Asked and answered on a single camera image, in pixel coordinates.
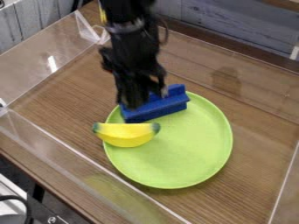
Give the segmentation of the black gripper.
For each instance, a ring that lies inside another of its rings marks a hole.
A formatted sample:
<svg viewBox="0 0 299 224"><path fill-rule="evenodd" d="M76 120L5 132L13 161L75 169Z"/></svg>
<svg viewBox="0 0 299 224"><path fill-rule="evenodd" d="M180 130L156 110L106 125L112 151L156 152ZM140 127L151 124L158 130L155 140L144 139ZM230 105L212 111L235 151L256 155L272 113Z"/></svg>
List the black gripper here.
<svg viewBox="0 0 299 224"><path fill-rule="evenodd" d="M116 102L136 110L148 101L147 84L162 98L168 95L166 70L158 61L162 45L159 27L107 26L107 33L111 47L99 49L103 68L116 80Z"/></svg>

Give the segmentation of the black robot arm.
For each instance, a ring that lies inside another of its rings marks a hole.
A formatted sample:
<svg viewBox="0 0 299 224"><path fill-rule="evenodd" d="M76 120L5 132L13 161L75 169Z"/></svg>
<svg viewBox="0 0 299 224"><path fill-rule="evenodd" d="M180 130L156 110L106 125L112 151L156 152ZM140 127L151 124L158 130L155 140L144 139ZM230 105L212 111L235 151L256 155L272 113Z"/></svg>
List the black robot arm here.
<svg viewBox="0 0 299 224"><path fill-rule="evenodd" d="M151 93L166 96L158 16L151 10L155 0L98 1L111 37L111 47L99 49L102 66L115 77L116 103L135 110L147 104Z"/></svg>

